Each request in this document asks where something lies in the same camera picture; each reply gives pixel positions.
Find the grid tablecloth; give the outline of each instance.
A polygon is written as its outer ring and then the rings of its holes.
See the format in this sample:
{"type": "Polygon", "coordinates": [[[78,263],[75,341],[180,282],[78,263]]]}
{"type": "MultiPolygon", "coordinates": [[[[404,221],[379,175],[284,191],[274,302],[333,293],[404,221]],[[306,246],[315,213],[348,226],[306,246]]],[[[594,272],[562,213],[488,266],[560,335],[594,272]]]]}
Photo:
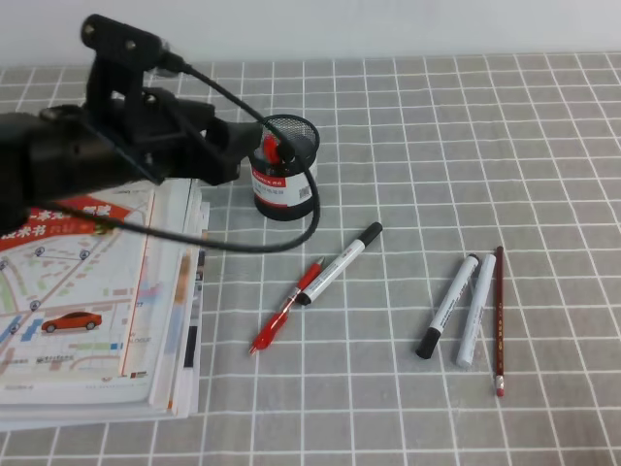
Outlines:
{"type": "MultiPolygon", "coordinates": [[[[2,466],[621,464],[621,54],[203,69],[266,114],[317,125],[318,231],[287,253],[209,252],[200,414],[14,432],[2,466]],[[249,356],[305,266],[375,220],[381,236],[249,356]],[[433,358],[413,353],[464,255],[499,244],[502,400],[491,308],[472,369],[455,365],[470,293],[433,358]]],[[[86,71],[4,70],[0,112],[78,103],[86,71]]],[[[149,81],[247,120],[194,80],[149,81]]],[[[308,225],[258,214],[247,165],[204,194],[212,238],[270,243],[308,225]]]]}

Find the stack of books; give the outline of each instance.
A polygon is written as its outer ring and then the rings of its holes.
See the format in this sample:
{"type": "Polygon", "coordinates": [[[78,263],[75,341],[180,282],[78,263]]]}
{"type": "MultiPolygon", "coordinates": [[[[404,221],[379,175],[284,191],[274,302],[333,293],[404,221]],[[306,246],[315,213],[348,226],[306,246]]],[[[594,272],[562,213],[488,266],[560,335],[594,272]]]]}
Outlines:
{"type": "MultiPolygon", "coordinates": [[[[209,219],[191,180],[63,204],[191,236],[209,219]]],[[[196,248],[37,209],[0,237],[0,430],[195,413],[198,261],[196,248]]]]}

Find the red banner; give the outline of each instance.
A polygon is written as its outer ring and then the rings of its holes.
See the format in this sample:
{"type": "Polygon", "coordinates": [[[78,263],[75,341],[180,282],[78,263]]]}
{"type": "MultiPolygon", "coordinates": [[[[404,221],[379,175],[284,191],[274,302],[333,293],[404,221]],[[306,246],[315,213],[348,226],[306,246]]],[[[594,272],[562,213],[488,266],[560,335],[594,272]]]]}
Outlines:
{"type": "MultiPolygon", "coordinates": [[[[62,201],[61,204],[95,216],[109,216],[120,220],[124,220],[130,213],[127,209],[90,196],[76,197],[62,201]]],[[[0,237],[0,251],[53,236],[92,235],[96,231],[98,227],[92,221],[80,220],[60,212],[32,209],[30,219],[25,225],[0,237]]]]}

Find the pencil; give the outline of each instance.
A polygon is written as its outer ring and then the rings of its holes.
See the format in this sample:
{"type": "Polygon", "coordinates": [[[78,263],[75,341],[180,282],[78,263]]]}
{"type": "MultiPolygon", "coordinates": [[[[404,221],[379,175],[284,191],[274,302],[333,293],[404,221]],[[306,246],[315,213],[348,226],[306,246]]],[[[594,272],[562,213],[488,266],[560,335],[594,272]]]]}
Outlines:
{"type": "Polygon", "coordinates": [[[503,305],[504,248],[496,248],[496,395],[505,395],[505,323],[503,305]]]}

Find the black mesh pen holder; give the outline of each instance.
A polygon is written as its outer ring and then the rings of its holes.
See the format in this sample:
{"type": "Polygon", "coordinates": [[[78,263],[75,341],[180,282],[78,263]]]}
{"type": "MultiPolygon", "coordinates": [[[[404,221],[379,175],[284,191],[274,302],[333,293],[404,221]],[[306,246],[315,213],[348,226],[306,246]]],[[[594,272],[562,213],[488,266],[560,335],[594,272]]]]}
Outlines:
{"type": "MultiPolygon", "coordinates": [[[[267,120],[286,136],[296,155],[304,157],[316,179],[317,128],[310,121],[295,115],[273,115],[267,120]]],[[[264,128],[261,146],[249,157],[254,205],[267,218],[295,220],[312,211],[311,187],[297,158],[285,162],[278,155],[278,150],[281,150],[279,139],[264,128]]]]}

